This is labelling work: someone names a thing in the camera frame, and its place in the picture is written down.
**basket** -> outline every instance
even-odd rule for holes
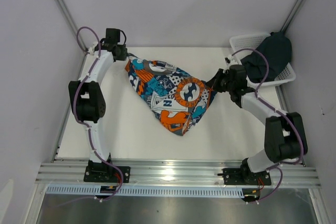
[[[240,35],[235,36],[230,39],[230,45],[234,52],[243,49],[243,48],[252,48],[256,49],[265,38],[270,36],[268,33],[257,33],[257,34],[250,34],[250,35]],[[238,62],[241,63],[241,59],[251,54],[251,51],[242,51],[234,55],[233,57]],[[294,81],[296,78],[296,74],[290,64],[287,64],[285,69],[279,74],[274,81],[264,82],[261,86],[262,87],[275,87],[279,86],[283,83]],[[247,77],[247,85],[252,88],[256,88],[259,84],[251,82],[250,79]]]

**colorful bag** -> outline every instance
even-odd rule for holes
[[[163,61],[129,55],[129,80],[169,131],[184,135],[199,122],[217,92],[180,68]]]

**wire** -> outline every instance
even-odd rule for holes
[[[261,190],[263,190],[263,188],[265,187],[265,185],[264,185],[264,182],[262,181],[261,178],[258,178],[258,184],[259,184],[259,181],[261,182],[261,184],[262,184],[262,186],[263,186],[263,187],[260,189],[260,191],[261,191]]]
[[[271,191],[268,195],[264,196],[263,198],[260,198],[258,199],[258,201],[261,201],[261,200],[264,200],[264,199],[267,199],[269,196],[271,196],[278,188],[279,186],[281,185],[281,182],[282,182],[282,179],[283,179],[283,172],[282,170],[279,168],[279,167],[275,167],[274,169],[278,169],[280,171],[280,179],[279,179],[279,182],[277,184],[277,186],[273,189],[273,191]]]
[[[126,40],[127,40],[127,37],[126,37],[126,34],[124,33],[124,31],[123,30],[120,30],[121,32],[122,32],[122,34],[124,35],[124,38],[125,38],[125,40],[124,40],[124,45],[126,44]]]

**orange pattern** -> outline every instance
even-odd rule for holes
[[[129,61],[127,62],[127,64],[126,64],[126,66],[125,66],[125,70],[126,70],[127,72],[130,71],[130,66],[131,66],[131,61],[129,60]]]
[[[136,70],[135,69],[134,71],[143,82],[149,82],[154,77],[154,75],[152,73],[148,73],[144,69],[141,69],[141,70]]]
[[[143,91],[144,91],[144,87],[145,87],[145,83],[143,83],[143,81],[139,80],[139,90],[137,91],[138,95],[142,95]]]
[[[174,132],[183,128],[184,123],[188,120],[190,113],[188,112],[179,112],[173,117],[169,118],[169,111],[163,110],[161,112],[160,122],[165,126],[169,131]],[[171,124],[180,124],[180,127],[172,128]]]

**white wall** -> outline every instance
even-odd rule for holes
[[[78,25],[100,35],[119,27],[128,46],[211,47],[228,46],[231,36],[279,30],[295,0],[65,1]]]
[[[305,124],[307,163],[317,168],[336,223],[336,0],[307,0],[288,30],[297,79],[285,86]]]
[[[20,223],[40,163],[51,157],[82,53],[54,0],[0,0],[0,190],[3,223]]]

